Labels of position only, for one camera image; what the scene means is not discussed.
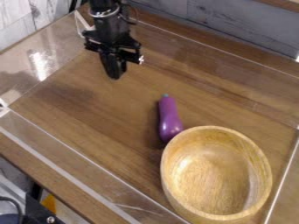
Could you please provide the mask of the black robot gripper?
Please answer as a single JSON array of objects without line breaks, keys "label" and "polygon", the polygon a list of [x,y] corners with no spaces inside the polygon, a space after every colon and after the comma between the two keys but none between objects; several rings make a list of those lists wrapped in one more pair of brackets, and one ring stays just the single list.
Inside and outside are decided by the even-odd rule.
[{"label": "black robot gripper", "polygon": [[88,47],[100,55],[107,76],[117,80],[127,71],[127,62],[141,64],[141,44],[132,38],[129,27],[136,20],[129,18],[127,0],[88,0],[88,15],[95,29],[84,31]]}]

